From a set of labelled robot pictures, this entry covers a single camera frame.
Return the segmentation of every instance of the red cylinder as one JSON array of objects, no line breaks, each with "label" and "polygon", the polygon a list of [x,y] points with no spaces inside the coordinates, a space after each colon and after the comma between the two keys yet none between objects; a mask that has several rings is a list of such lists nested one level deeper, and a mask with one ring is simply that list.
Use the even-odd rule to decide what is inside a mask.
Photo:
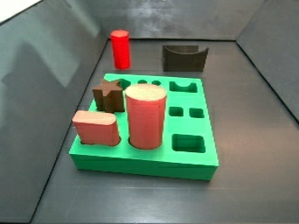
[{"label": "red cylinder", "polygon": [[126,89],[130,143],[142,150],[158,148],[163,142],[166,90],[152,84]]},{"label": "red cylinder", "polygon": [[130,59],[130,45],[128,45],[128,31],[111,32],[112,51],[115,58],[115,67],[118,69],[127,69],[131,66]]}]

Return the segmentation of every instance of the brown block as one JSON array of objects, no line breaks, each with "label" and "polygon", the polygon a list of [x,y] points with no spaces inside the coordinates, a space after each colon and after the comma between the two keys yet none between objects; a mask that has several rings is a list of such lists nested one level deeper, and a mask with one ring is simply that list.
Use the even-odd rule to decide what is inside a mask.
[{"label": "brown block", "polygon": [[124,112],[124,97],[120,80],[104,80],[92,88],[98,110],[108,113]]}]

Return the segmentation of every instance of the dark arch-shaped block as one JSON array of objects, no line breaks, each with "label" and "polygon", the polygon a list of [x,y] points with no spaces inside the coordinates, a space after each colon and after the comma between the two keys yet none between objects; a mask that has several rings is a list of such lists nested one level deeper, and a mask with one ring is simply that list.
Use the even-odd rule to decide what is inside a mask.
[{"label": "dark arch-shaped block", "polygon": [[203,72],[210,48],[199,51],[196,45],[163,46],[163,70],[166,72]]}]

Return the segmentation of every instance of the pink rectangular block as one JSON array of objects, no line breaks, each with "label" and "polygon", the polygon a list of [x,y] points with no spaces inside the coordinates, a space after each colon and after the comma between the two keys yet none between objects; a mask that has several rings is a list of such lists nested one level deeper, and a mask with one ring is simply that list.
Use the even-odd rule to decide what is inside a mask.
[{"label": "pink rectangular block", "polygon": [[83,144],[119,144],[118,118],[114,114],[79,110],[72,122]]}]

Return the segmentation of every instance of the block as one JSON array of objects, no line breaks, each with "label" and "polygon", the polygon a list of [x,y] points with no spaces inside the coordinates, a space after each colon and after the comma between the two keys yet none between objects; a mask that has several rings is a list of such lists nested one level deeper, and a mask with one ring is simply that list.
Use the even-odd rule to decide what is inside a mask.
[{"label": "block", "polygon": [[154,84],[135,84],[126,89],[130,143],[152,150],[163,143],[166,90]]},{"label": "block", "polygon": [[114,114],[79,110],[72,122],[83,144],[119,144],[118,118]]},{"label": "block", "polygon": [[[70,155],[78,169],[211,180],[219,158],[202,80],[112,73],[104,78],[108,81],[122,79],[122,85],[143,82],[166,89],[163,143],[154,150],[136,149],[128,142],[127,112],[116,112],[119,145],[87,145],[76,137]],[[95,102],[88,110],[98,111]]]},{"label": "block", "polygon": [[210,48],[199,51],[196,45],[163,46],[163,70],[166,72],[203,72]]},{"label": "block", "polygon": [[118,69],[127,69],[131,66],[128,31],[112,31],[110,37],[112,42],[115,67]]},{"label": "block", "polygon": [[92,93],[98,111],[106,111],[112,114],[126,111],[120,80],[107,81],[102,79],[100,84],[92,88]]}]

